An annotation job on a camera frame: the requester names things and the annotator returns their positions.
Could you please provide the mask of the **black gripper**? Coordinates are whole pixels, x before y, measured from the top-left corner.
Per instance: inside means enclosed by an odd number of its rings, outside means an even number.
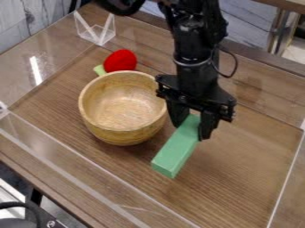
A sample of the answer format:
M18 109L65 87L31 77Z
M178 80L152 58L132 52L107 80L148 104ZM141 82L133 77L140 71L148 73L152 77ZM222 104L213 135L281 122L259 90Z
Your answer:
M218 58L205 60L174 59L177 74L157 76L157 95L166 101L172 123L180 127L192 110L201 113L200 140L212 138L221 120L235 119L236 98L221 88L220 76L225 75Z

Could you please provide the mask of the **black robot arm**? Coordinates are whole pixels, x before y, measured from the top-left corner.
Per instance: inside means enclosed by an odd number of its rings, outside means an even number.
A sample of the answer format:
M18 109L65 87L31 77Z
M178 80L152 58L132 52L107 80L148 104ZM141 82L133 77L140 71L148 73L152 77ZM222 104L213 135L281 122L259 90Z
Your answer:
M157 95L166 100L170 120L181 126L193 110L201 113L198 139L208 140L220 122L235 120L237 99L227 92L220 77L221 42L228 36L220 0L95 0L117 16L136 14L146 1L156 1L174 40L174 75L158 75Z

